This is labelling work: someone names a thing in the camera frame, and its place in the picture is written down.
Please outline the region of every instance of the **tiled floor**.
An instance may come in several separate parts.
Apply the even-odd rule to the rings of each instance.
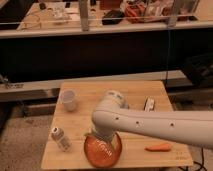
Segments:
[[[176,110],[212,110],[210,102],[173,104]],[[0,171],[40,171],[45,142],[52,115],[12,117],[8,120],[0,137]],[[193,159],[201,161],[200,148],[190,147]],[[213,170],[213,153],[205,149],[205,166]],[[136,169],[156,171],[159,169]],[[179,171],[178,168],[164,168]]]

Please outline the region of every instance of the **wooden tabletop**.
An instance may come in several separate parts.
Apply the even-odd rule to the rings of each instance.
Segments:
[[[195,16],[199,21],[213,21],[212,0],[200,0]]]
[[[42,169],[90,169],[83,144],[85,133],[91,130],[91,114],[107,90],[118,90],[126,98],[131,109],[143,110],[146,98],[155,99],[156,111],[172,111],[172,106],[160,81],[93,81],[66,82],[61,91],[72,89],[77,94],[78,107],[73,112],[67,112],[58,101],[52,121],[52,126],[62,128],[71,140],[70,152],[62,152],[57,144],[48,137],[42,160]],[[188,147],[170,142],[170,152],[148,152],[144,147],[165,142],[130,133],[121,133],[123,151],[114,168],[141,167],[172,167],[190,166],[192,158]]]

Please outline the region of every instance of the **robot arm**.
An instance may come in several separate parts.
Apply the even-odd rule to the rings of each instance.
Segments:
[[[119,92],[107,92],[93,112],[93,134],[111,141],[116,131],[130,132],[213,149],[213,112],[144,112],[124,106]]]

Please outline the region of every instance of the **white cup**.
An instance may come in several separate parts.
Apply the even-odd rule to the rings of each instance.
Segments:
[[[77,107],[76,96],[73,90],[63,91],[59,98],[67,111],[71,112]]]

